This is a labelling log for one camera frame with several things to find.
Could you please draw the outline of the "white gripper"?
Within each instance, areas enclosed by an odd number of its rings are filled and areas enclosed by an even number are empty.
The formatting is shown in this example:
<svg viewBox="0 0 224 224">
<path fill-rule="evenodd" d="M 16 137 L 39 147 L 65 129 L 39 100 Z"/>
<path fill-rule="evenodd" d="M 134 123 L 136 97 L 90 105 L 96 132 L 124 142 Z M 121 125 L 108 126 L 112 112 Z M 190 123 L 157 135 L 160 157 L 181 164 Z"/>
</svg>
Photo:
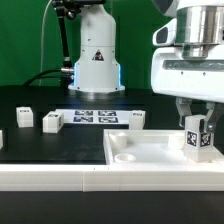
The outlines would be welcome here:
<svg viewBox="0 0 224 224">
<path fill-rule="evenodd" d="M 178 96 L 180 127 L 192 115 L 191 99 L 210 101 L 204 131 L 214 133 L 224 114 L 224 46 L 214 46 L 206 59 L 196 60 L 183 59 L 180 47 L 157 49 L 152 58 L 151 86 L 155 93 Z"/>
</svg>

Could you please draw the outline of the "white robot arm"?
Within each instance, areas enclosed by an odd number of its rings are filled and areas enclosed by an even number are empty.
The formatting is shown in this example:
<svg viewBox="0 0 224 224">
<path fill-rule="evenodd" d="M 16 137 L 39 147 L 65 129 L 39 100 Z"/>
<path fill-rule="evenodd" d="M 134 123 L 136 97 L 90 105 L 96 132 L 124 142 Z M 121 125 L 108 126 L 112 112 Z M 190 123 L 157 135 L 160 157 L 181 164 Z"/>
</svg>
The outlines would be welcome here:
<svg viewBox="0 0 224 224">
<path fill-rule="evenodd" d="M 151 85 L 172 95 L 182 119 L 194 99 L 207 103 L 202 130 L 213 133 L 224 114 L 224 0 L 151 0 L 170 21 L 153 34 Z M 69 88 L 92 97 L 121 90 L 115 21 L 100 2 L 81 11 L 81 52 Z"/>
</svg>

